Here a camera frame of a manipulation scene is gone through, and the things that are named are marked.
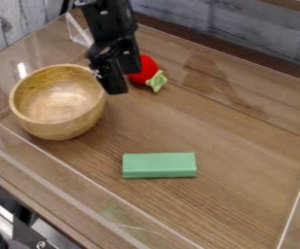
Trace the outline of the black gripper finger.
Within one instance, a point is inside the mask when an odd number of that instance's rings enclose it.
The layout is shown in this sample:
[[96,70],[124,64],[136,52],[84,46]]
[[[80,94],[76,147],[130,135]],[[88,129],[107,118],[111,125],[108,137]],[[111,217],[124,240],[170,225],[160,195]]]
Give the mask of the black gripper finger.
[[91,60],[89,68],[100,86],[108,94],[127,93],[123,72],[113,58],[96,58]]
[[126,36],[115,40],[115,73],[134,74],[140,71],[140,58],[136,40],[134,36]]

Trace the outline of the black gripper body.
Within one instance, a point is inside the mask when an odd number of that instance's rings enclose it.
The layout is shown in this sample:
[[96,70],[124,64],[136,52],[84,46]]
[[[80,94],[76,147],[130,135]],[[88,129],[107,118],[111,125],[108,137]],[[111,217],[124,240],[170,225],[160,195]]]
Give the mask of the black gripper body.
[[115,40],[134,36],[138,28],[130,0],[75,0],[75,6],[81,10],[93,38],[88,58],[115,57]]

